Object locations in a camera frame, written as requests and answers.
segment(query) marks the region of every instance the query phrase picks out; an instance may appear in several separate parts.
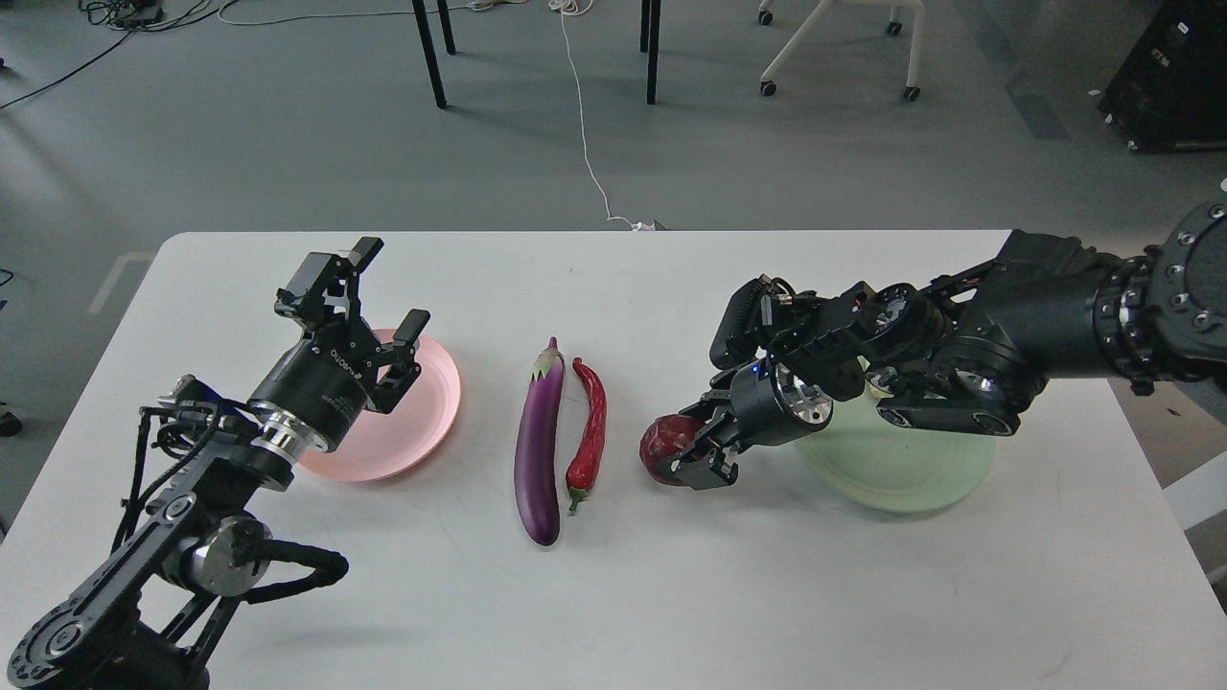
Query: floor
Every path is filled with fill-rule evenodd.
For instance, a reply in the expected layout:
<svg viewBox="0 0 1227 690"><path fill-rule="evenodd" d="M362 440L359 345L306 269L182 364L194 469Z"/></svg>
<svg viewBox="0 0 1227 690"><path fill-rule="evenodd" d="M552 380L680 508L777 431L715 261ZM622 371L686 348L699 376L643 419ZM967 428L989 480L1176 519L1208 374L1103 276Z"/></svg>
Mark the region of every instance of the floor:
<svg viewBox="0 0 1227 690"><path fill-rule="evenodd" d="M190 5L163 0L169 14ZM339 5L245 0L226 16ZM655 107L644 104L639 4L626 0L596 0L564 22L545 0L453 12L460 53L440 54L447 110L432 102L405 15L259 27L210 17L135 34L0 112L0 268L16 274L0 287L0 395L26 424L0 438L0 524L17 513L145 266L179 232L626 228L606 221L615 215L670 228L1021 227L1140 253L1222 198L1227 177L1225 152L1131 153L1094 107L1092 91L1157 5L929 0L912 103L901 97L908 12L891 38L887 10L865 6L836 6L775 77L778 93L758 95L761 71L812 0L779 0L768 27L751 0L666 0ZM0 102L119 36L70 4L0 5ZM745 264L730 257L714 269ZM168 313L166 328L191 318ZM1155 426L1168 413L1130 415ZM135 422L134 410L133 427L115 433ZM1162 437L1158 426L1150 433ZM1195 446L1204 459L1221 449ZM1161 476L1162 455L1151 457Z"/></svg>

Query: red pepper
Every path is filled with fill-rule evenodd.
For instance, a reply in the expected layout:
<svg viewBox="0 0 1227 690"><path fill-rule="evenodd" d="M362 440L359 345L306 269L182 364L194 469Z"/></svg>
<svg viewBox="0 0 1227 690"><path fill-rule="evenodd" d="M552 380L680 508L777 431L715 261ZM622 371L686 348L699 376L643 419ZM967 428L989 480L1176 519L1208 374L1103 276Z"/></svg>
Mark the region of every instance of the red pepper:
<svg viewBox="0 0 1227 690"><path fill-rule="evenodd" d="M567 491L571 494L571 512L579 508L579 502L588 498L596 484L596 470L601 467L601 453L605 451L605 387L596 372L588 368L579 357L571 361L579 381L588 392L588 424L584 425L584 437L579 441L575 459L567 468Z"/></svg>

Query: screw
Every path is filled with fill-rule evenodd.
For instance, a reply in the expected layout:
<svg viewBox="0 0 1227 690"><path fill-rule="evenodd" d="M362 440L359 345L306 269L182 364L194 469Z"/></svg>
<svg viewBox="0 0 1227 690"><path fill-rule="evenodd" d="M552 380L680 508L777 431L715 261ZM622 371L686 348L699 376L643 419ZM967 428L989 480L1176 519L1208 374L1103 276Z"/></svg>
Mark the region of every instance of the screw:
<svg viewBox="0 0 1227 690"><path fill-rule="evenodd" d="M81 624L72 621L64 627L59 629L52 641L47 643L47 652L49 654L63 654L72 648L81 638Z"/></svg>
<svg viewBox="0 0 1227 690"><path fill-rule="evenodd" d="M190 507L191 498L188 496L179 496L174 501L171 501L171 505L162 511L162 514L166 516L167 519L175 519L183 517L183 513L188 512L188 508Z"/></svg>

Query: chair leg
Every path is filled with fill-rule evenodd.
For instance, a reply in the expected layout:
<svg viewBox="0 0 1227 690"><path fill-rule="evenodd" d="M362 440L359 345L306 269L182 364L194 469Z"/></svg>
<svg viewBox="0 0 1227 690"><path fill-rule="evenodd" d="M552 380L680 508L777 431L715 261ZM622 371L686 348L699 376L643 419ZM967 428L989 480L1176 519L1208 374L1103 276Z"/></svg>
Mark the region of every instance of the chair leg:
<svg viewBox="0 0 1227 690"><path fill-rule="evenodd" d="M920 95L920 48L924 44L924 2L917 0L912 5L912 50L908 54L908 83L903 90L903 97L915 101Z"/></svg>
<svg viewBox="0 0 1227 690"><path fill-rule="evenodd" d="M798 28L796 33L793 34L793 38L789 38L788 43L784 44L784 49L780 50L779 54L775 55L775 59L771 61L771 65L767 66L767 71L764 71L762 74L762 77L760 77L758 80L760 85L766 85L771 82L771 77L774 76L775 72L779 71L782 66L784 66L784 63L788 61L788 59L793 55L793 53L796 52L796 47L800 45L801 41L804 41L805 37L811 31L814 31L814 25L818 23L818 20L822 18L822 15L825 15L826 11L831 9L831 5L834 4L836 0L822 0L821 2L818 2L818 6L815 7L812 12L810 12L810 16L805 18L805 21L801 23L801 27Z"/></svg>
<svg viewBox="0 0 1227 690"><path fill-rule="evenodd" d="M891 21L886 23L886 36L898 36L903 31L903 22L899 21L899 6L891 5Z"/></svg>

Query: cable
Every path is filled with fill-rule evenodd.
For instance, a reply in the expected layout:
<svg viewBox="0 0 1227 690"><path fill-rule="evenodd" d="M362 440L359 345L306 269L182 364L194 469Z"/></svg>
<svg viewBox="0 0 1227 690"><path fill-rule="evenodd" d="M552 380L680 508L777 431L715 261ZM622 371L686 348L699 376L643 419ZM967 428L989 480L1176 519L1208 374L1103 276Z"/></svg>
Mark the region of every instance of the cable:
<svg viewBox="0 0 1227 690"><path fill-rule="evenodd" d="M591 9L591 4L589 4L588 9L583 10L579 14L587 12L589 9ZM596 179L596 173L593 172L593 162L588 158L588 133L584 126L584 90L579 86L579 70L575 69L575 60L572 59L571 56L571 38L567 37L567 17L569 16L577 16L577 15L568 15L566 11L558 12L558 21L562 22L562 39L567 44L567 61L571 63L571 74L575 75L575 97L579 99L579 139L584 144L584 165L588 166L589 177L593 178L593 183L595 183L596 189L600 190L601 198L605 199L605 216L606 216L605 220L623 221L626 222L626 225L631 226L631 230L637 230L636 223L631 222L629 220L622 216L615 216L614 212L610 211L610 195L605 193L605 188L601 187L600 180Z"/></svg>
<svg viewBox="0 0 1227 690"><path fill-rule="evenodd" d="M217 10L210 10L207 12L205 11L209 10L210 5L212 5L212 0L199 0L195 5L191 6L190 10L172 20L163 20L161 22L147 23L145 26L135 27L131 29L125 29L118 26L112 26L110 28L113 28L114 31L135 31L139 33L162 33L164 31L171 31L172 28L182 28L185 26L191 26L199 21L207 20L209 17L216 15Z"/></svg>
<svg viewBox="0 0 1227 690"><path fill-rule="evenodd" d="M465 7L469 7L474 12L485 12L486 10L493 10L499 5L523 5L529 0L469 0Z"/></svg>
<svg viewBox="0 0 1227 690"><path fill-rule="evenodd" d="M44 87L42 87L42 88L37 90L37 91L31 91L29 93L27 93L27 95L22 96L21 98L13 98L12 101L9 101L7 103L5 103L5 104L0 106L0 110L5 109L5 108L7 108L9 106L12 106L12 104L15 104L15 103L20 103L20 102L25 101L26 98L29 98L31 96L38 96L39 93L42 93L42 92L47 91L48 88L50 88L50 87L53 87L53 86L56 86L56 85L60 85L60 83L64 83L65 81L67 81L67 80L69 80L69 77L70 77L70 76L72 76L72 75L77 74L79 71L81 71L81 70L83 70L83 69L86 69L86 68L88 68L90 65L92 65L92 64L97 63L97 61L98 61L98 60L101 60L101 59L102 59L102 58L103 58L103 56L104 56L104 55L106 55L107 53L110 53L110 52L112 52L112 50L114 50L115 48L119 48L119 44L120 44L120 43L123 43L123 42L125 42L125 41L128 41L128 38L129 38L129 37L130 37L131 34L133 34L133 32L130 32L130 31L129 31L128 33L125 33L125 34L123 36L123 38L120 38L119 41L117 41L117 42L114 43L114 45L112 45L110 48L107 48L107 49L106 49L106 50L103 50L102 53L98 53L98 55L96 55L96 56L94 56L94 58L93 58L92 60L90 60L88 63L86 63L86 64L81 65L80 68L77 68L77 69L75 69L75 70L70 71L69 74L66 74L66 75L61 76L60 79L58 79L58 80L53 81L52 83L48 83L47 86L44 86Z"/></svg>
<svg viewBox="0 0 1227 690"><path fill-rule="evenodd" d="M588 5L579 7L579 0L550 0L550 9L564 17L578 17L593 9L596 0L588 0Z"/></svg>
<svg viewBox="0 0 1227 690"><path fill-rule="evenodd" d="M518 5L520 2L526 2L528 0L485 0L485 1L492 1L493 4L512 2L512 4L517 4ZM413 14L412 10L389 10L387 12L341 12L341 14L335 14L335 15L301 15L301 16L297 16L297 17L285 17L285 18L280 18L280 20L269 20L269 21L264 21L264 22L236 22L236 21L227 20L226 16L225 16L226 10L229 9L232 5L238 5L238 2L239 2L239 0L226 0L226 4L222 5L217 10L217 18L221 20L222 23L227 23L227 25L231 25L231 26L272 26L272 25L283 25L283 23L287 23L287 22L296 22L298 20L333 20L333 18L339 18L339 17L389 17L389 16L393 16L393 15L412 15ZM463 9L467 7L470 10L474 10L475 12L482 11L482 10L477 10L477 9L472 7L472 4L474 2L469 2L469 5L461 6L461 7L448 6L448 10L449 11L450 10L463 10ZM438 10L429 10L426 14L427 15L436 15L436 14L438 14Z"/></svg>

